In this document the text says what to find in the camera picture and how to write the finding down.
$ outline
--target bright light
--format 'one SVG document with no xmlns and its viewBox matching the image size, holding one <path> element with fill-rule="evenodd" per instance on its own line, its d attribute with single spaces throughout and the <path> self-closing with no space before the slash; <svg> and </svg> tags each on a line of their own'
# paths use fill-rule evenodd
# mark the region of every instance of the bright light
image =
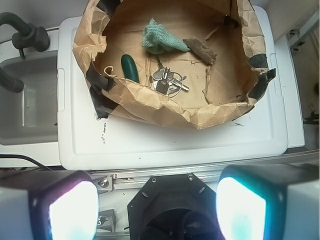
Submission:
<svg viewBox="0 0 320 240">
<path fill-rule="evenodd" d="M 82 181 L 49 207 L 53 240 L 92 240 L 97 230 L 99 199 L 95 185 Z"/>
<path fill-rule="evenodd" d="M 232 177 L 217 186 L 216 213 L 226 240 L 263 240 L 266 200 Z"/>
</svg>

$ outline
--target gray sink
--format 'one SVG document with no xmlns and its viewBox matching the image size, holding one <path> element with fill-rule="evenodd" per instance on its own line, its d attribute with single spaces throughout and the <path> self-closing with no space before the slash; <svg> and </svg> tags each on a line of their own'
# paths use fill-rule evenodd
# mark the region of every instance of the gray sink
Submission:
<svg viewBox="0 0 320 240">
<path fill-rule="evenodd" d="M 8 59 L 0 68 L 24 82 L 21 93 L 0 87 L 0 144 L 58 141 L 57 51 Z"/>
</svg>

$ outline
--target green cloth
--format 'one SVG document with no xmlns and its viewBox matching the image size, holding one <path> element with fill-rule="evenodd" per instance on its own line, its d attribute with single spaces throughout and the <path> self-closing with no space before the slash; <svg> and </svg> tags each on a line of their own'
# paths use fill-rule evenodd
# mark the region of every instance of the green cloth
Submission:
<svg viewBox="0 0 320 240">
<path fill-rule="evenodd" d="M 152 18 L 149 25 L 145 26 L 142 33 L 142 47 L 151 54 L 163 54 L 164 52 L 178 49 L 188 52 L 188 46 L 170 32 L 162 24 Z"/>
</svg>

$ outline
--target wood piece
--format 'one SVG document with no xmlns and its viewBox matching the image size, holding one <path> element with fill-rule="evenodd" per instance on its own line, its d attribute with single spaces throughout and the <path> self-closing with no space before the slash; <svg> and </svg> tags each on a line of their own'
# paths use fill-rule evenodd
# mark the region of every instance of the wood piece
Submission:
<svg viewBox="0 0 320 240">
<path fill-rule="evenodd" d="M 183 39 L 183 42 L 207 64 L 214 64 L 217 54 L 197 37 L 193 36 L 189 39 Z"/>
</svg>

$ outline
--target brown paper bag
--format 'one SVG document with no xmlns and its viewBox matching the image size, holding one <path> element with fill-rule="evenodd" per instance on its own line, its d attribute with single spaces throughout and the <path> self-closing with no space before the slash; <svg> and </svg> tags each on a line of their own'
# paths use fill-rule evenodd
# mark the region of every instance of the brown paper bag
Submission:
<svg viewBox="0 0 320 240">
<path fill-rule="evenodd" d="M 141 43 L 151 18 L 181 40 L 196 36 L 217 54 L 213 65 L 191 51 L 159 55 L 165 67 L 187 76 L 189 92 L 169 98 L 150 87 L 157 61 Z M 254 107 L 275 77 L 248 0 L 90 0 L 73 53 L 98 117 L 113 114 L 167 128 L 204 129 L 234 120 Z M 133 57 L 139 83 L 125 79 L 124 54 Z"/>
</svg>

